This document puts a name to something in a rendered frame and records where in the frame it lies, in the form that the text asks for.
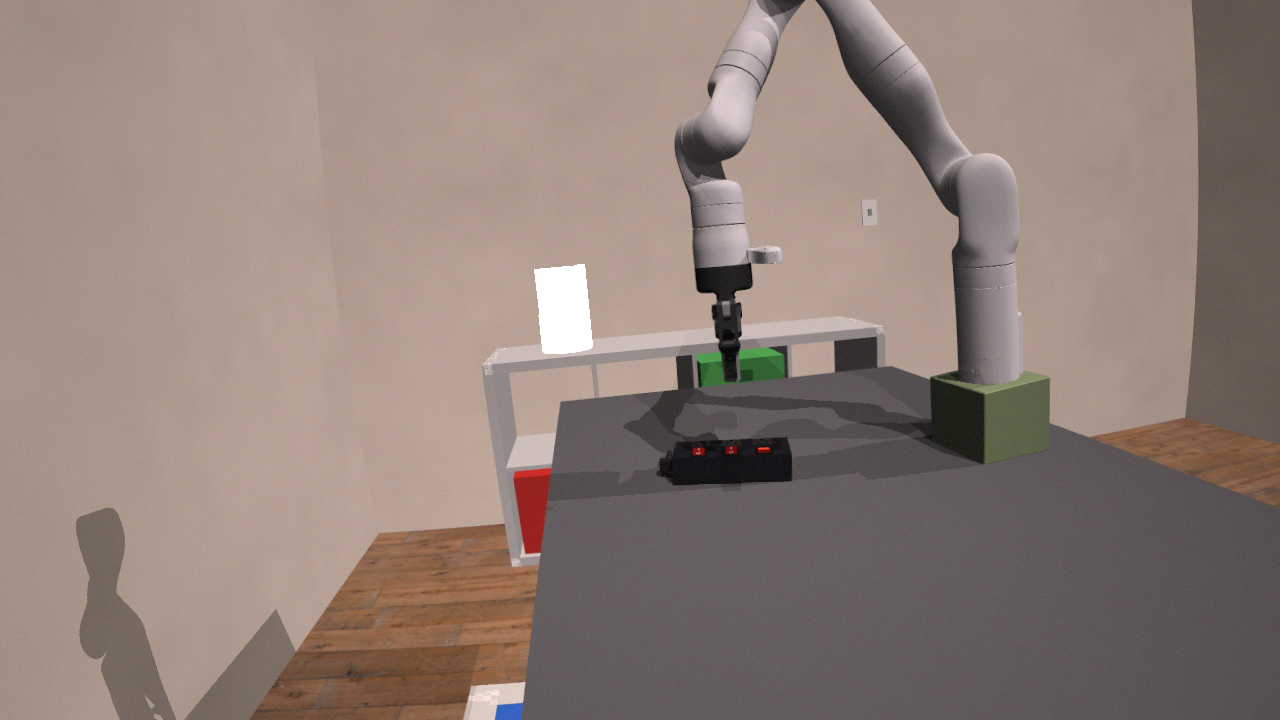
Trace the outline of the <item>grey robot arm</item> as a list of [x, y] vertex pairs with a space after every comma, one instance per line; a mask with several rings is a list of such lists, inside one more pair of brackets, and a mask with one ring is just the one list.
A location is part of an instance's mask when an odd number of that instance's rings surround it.
[[[675, 155], [690, 197], [695, 268], [783, 263], [780, 247], [750, 250], [742, 190], [726, 179], [721, 161], [748, 142], [780, 37], [804, 1], [749, 0], [710, 74], [710, 102], [676, 131]], [[968, 151], [948, 126], [922, 61], [870, 0], [815, 1], [829, 19], [854, 85], [957, 217], [952, 250], [957, 378], [986, 386], [1016, 380], [1023, 374], [1023, 345], [1012, 168], [998, 155]]]

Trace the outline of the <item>dark grey power strip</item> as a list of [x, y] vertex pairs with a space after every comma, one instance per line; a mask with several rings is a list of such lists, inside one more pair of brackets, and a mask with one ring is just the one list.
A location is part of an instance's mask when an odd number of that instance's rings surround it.
[[675, 486], [792, 480], [787, 437], [676, 442], [659, 466]]

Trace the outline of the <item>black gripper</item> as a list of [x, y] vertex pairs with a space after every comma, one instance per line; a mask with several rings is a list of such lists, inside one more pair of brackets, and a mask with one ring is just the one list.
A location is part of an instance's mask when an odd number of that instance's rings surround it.
[[718, 348], [722, 355], [723, 380], [739, 382], [741, 379], [739, 337], [742, 336], [742, 307], [741, 302], [736, 304], [733, 293], [753, 287], [751, 263], [731, 266], [695, 268], [695, 278], [699, 293], [716, 292], [717, 301], [721, 301], [716, 302], [716, 306], [712, 305], [714, 307], [710, 309], [716, 325], [716, 338], [719, 340]]

